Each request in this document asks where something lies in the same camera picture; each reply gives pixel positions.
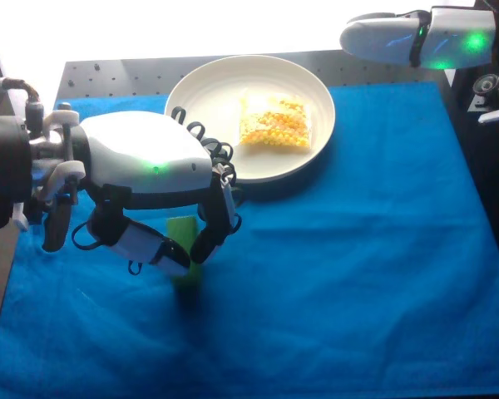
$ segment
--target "green sponge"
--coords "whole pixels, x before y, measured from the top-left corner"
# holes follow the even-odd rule
[[[171,218],[166,221],[167,236],[181,245],[189,254],[192,244],[198,236],[198,223],[195,216]],[[202,268],[200,264],[190,262],[189,273],[185,277],[173,277],[176,288],[196,288],[201,282]]]

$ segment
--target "robotic hand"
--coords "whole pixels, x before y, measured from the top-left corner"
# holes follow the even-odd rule
[[[201,264],[238,230],[231,186],[236,173],[233,148],[205,138],[205,128],[186,128],[185,110],[172,117],[128,111],[94,116],[79,123],[68,104],[43,118],[38,94],[24,81],[0,78],[0,91],[29,94],[26,120],[0,116],[0,228],[12,217],[21,231],[44,220],[43,249],[58,251],[65,242],[77,191],[96,207],[72,232],[82,250],[101,245],[128,259],[160,267],[169,275]],[[191,131],[199,129],[197,134]],[[127,218],[123,209],[164,209],[198,204],[206,222],[190,254],[156,230]],[[86,226],[92,244],[75,238]]]
[[[453,69],[499,64],[499,10],[433,7],[431,12],[379,12],[349,21],[340,45],[356,57],[411,67]],[[499,76],[475,83],[469,111],[479,123],[499,121]]]

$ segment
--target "food packet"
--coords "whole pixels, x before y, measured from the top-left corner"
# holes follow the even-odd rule
[[[301,97],[252,95],[245,91],[240,105],[240,144],[310,148],[309,107]]]

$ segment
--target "blue cloth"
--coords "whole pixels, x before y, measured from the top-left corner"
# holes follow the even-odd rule
[[[436,86],[330,91],[326,150],[248,188],[242,228],[193,303],[153,267],[132,277],[107,249],[68,240],[45,254],[40,233],[24,234],[0,317],[0,399],[499,392],[499,253]],[[88,117],[165,101],[70,102]],[[81,195],[72,226],[92,206]],[[194,212],[131,215],[166,231]]]

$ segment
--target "round plate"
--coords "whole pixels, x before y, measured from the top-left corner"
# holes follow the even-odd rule
[[[290,175],[307,165],[327,144],[334,128],[334,103],[327,87],[311,72],[268,56],[227,57],[194,70],[174,88],[166,102],[170,115],[186,109],[185,124],[201,122],[205,136],[238,143],[240,96],[284,93],[301,96],[312,122],[310,150],[266,145],[237,145],[231,162],[237,180],[257,183]]]

